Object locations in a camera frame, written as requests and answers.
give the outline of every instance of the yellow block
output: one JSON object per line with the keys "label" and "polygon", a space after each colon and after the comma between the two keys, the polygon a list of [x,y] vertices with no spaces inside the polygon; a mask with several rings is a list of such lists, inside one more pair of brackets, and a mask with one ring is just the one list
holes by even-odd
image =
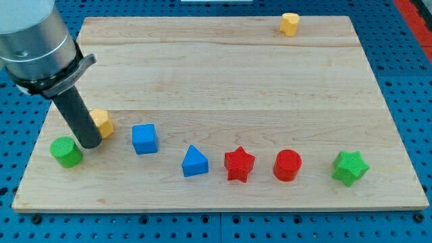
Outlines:
{"label": "yellow block", "polygon": [[282,14],[281,28],[282,32],[285,32],[286,36],[292,37],[297,32],[297,25],[300,17],[296,13],[284,13]]}
{"label": "yellow block", "polygon": [[114,125],[109,117],[108,111],[102,109],[94,109],[90,112],[94,123],[96,124],[102,138],[107,138],[114,133]]}

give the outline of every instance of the green star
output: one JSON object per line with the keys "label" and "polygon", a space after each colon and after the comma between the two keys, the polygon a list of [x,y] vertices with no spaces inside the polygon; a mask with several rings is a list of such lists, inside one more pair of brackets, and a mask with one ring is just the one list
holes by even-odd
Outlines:
{"label": "green star", "polygon": [[347,187],[350,187],[356,180],[369,169],[369,165],[362,159],[360,152],[348,153],[340,151],[336,160],[333,162],[335,173],[333,178],[343,181]]}

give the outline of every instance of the green block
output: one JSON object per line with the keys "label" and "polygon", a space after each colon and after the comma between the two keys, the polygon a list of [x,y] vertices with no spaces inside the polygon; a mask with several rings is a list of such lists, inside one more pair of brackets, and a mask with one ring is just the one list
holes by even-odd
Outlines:
{"label": "green block", "polygon": [[64,168],[71,168],[82,160],[82,153],[76,146],[74,139],[67,136],[54,140],[49,147],[49,152]]}
{"label": "green block", "polygon": [[369,165],[363,161],[360,152],[348,153],[341,151],[333,162],[335,172],[332,177],[343,181],[346,186],[350,187],[356,180],[369,169]]}

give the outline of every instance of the blue pegboard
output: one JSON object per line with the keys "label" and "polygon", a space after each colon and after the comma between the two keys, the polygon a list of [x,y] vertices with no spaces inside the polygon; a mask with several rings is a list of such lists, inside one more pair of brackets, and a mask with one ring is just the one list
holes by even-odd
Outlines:
{"label": "blue pegboard", "polygon": [[[74,37],[86,16],[350,16],[427,196],[432,192],[432,67],[392,1],[56,1]],[[0,242],[426,242],[430,209],[384,213],[19,215],[12,211],[49,102],[0,72]]]}

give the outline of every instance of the red star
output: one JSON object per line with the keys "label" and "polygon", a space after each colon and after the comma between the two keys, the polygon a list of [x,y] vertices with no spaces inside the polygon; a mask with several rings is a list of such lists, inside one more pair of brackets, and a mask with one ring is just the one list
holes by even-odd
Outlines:
{"label": "red star", "polygon": [[254,168],[255,156],[246,153],[242,146],[234,152],[225,153],[225,168],[228,170],[228,180],[248,180],[248,174]]}

